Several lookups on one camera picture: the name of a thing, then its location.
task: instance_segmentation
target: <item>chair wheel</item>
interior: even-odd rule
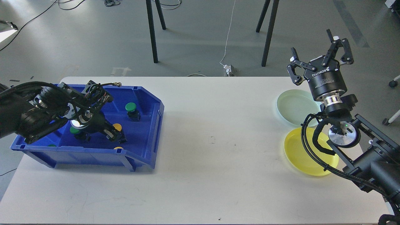
[[[396,87],[397,85],[398,85],[398,82],[397,82],[397,81],[392,80],[392,81],[389,82],[389,87],[391,87],[391,88],[394,88],[394,87]]]
[[[382,121],[382,123],[384,124],[384,125],[386,125],[386,126],[388,126],[390,123],[389,123],[389,120],[387,119],[387,118],[385,118],[383,121]]]

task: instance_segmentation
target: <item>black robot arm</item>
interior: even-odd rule
[[[354,94],[344,96],[347,87],[344,83],[340,66],[353,64],[353,56],[346,38],[333,37],[327,30],[331,42],[325,56],[317,57],[309,63],[299,61],[297,52],[292,48],[292,58],[287,66],[292,82],[300,85],[304,80],[308,82],[311,94],[315,101],[322,102],[321,112],[310,114],[302,124],[302,143],[308,155],[324,170],[353,181],[361,190],[369,192],[375,190],[386,197],[394,216],[383,215],[379,221],[400,221],[400,146],[387,137],[384,133],[370,124],[360,115],[351,116],[351,111],[357,103]],[[344,55],[336,59],[340,47],[344,48]],[[303,76],[298,76],[294,69],[305,69]],[[312,143],[325,154],[337,154],[346,163],[343,171],[331,167],[319,158],[311,149],[306,136],[306,129],[312,119],[318,120],[318,126],[313,134]],[[318,136],[324,126],[331,124],[327,141],[331,149],[323,148],[318,143]],[[350,159],[340,148],[350,148],[360,141],[361,132],[370,140],[370,147],[357,159]]]
[[[89,81],[82,92],[64,83],[56,86],[27,82],[12,88],[0,84],[0,138],[17,133],[30,144],[72,121],[77,129],[104,133],[111,141],[123,140],[121,132],[100,111],[104,104],[113,101],[104,85],[121,83]]]

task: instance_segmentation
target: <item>blue storage bin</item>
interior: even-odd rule
[[[72,84],[70,87],[80,92],[84,85]],[[29,145],[24,142],[24,137],[18,135],[10,148],[22,151],[49,168],[54,168],[56,164],[92,164],[125,166],[130,171],[141,166],[154,169],[163,103],[140,86],[105,86],[105,89],[114,97],[114,101],[105,104],[102,111],[111,124],[122,125],[127,142],[110,142],[103,134],[94,133],[89,143],[81,143],[69,132],[71,124],[68,122]],[[136,103],[140,112],[139,122],[133,122],[127,116],[125,105],[129,102]]]

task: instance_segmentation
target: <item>stand leg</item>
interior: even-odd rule
[[[268,26],[267,39],[265,41],[264,54],[262,55],[261,66],[265,67],[267,64],[268,51],[270,50],[272,32],[274,31],[274,24],[276,18],[276,11],[278,10],[279,0],[274,0],[272,3],[272,12],[270,18],[270,25]]]
[[[158,16],[160,17],[161,27],[162,27],[163,30],[165,30],[167,28],[165,26],[164,16],[162,15],[162,9],[161,9],[160,0],[154,0],[154,1],[156,2]]]
[[[267,13],[267,10],[268,10],[268,6],[270,5],[270,1],[271,0],[265,0],[264,7],[262,8],[260,19],[258,20],[258,24],[257,24],[257,28],[256,28],[257,33],[260,32],[262,22],[264,21],[265,14]]]
[[[154,21],[153,21],[153,10],[151,7],[151,0],[146,0],[146,7],[147,7],[147,17],[149,20],[150,40],[151,40],[151,48],[153,51],[153,60],[154,63],[158,63],[156,35],[154,33]]]
[[[400,116],[400,110],[397,111],[390,119],[389,119],[389,123],[392,123],[398,116]]]

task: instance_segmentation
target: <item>pale green plate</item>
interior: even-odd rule
[[[288,122],[296,127],[300,127],[306,116],[310,113],[318,113],[320,111],[320,102],[312,99],[311,93],[304,90],[292,89],[280,94],[276,102],[278,112]],[[312,120],[310,127],[316,126],[316,120]]]

